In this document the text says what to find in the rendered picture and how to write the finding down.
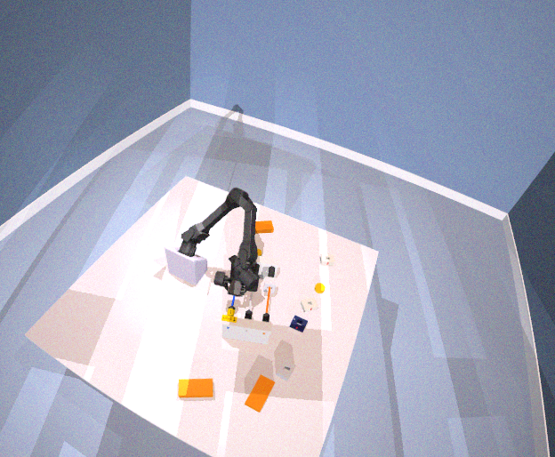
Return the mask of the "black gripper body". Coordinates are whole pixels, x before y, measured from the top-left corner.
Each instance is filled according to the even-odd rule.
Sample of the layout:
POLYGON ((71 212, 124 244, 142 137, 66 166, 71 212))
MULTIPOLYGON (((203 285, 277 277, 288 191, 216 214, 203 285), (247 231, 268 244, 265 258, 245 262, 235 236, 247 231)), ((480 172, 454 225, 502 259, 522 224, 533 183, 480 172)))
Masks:
MULTIPOLYGON (((214 280, 213 280, 213 284, 214 285, 218 285, 218 286, 222 286, 225 285, 225 283, 230 283, 230 279, 235 279, 235 280, 239 280, 238 277, 235 277, 231 274, 230 271, 230 277, 225 277, 225 273, 224 271, 216 271, 215 276, 214 276, 214 280)), ((258 285, 256 285, 252 290, 249 290, 251 292, 257 292, 257 288, 258 285)))

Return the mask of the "orange rectangular block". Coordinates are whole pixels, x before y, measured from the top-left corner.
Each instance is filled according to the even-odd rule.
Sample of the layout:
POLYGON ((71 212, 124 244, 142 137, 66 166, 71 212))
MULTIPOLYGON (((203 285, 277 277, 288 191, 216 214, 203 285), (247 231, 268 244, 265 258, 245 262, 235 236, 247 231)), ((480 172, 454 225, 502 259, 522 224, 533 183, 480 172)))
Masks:
POLYGON ((213 379, 180 379, 179 397, 213 397, 213 379))
POLYGON ((256 221, 255 234, 261 233, 273 233, 273 225, 271 220, 266 221, 256 221))
POLYGON ((271 379, 260 375, 255 386, 253 387, 253 390, 249 394, 249 398, 245 401, 245 405, 259 413, 268 398, 274 383, 275 382, 271 379))

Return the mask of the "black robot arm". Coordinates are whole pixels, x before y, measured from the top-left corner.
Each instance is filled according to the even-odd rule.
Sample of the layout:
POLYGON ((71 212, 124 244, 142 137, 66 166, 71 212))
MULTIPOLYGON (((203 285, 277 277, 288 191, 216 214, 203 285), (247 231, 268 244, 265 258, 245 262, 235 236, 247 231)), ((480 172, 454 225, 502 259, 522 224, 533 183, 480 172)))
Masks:
POLYGON ((203 221, 191 226, 181 234, 183 239, 179 253, 189 257, 194 256, 197 245, 205 241, 210 235, 210 229, 216 225, 232 209, 242 207, 245 211, 243 240, 239 246, 238 254, 229 257, 231 274, 239 280, 230 279, 229 295, 239 297, 245 295, 245 288, 252 290, 258 285, 260 277, 254 273, 255 263, 258 258, 255 243, 255 225, 257 207, 249 198, 248 193, 241 188, 233 188, 217 209, 208 215, 203 221), (250 264, 246 264, 249 262, 250 264))

